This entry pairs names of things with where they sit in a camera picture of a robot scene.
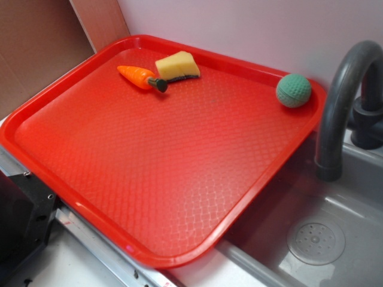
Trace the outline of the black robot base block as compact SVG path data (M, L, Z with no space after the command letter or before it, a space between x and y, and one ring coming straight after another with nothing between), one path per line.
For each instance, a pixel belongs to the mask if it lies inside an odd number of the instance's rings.
M56 194L36 176L1 173L2 264L45 248L56 206Z

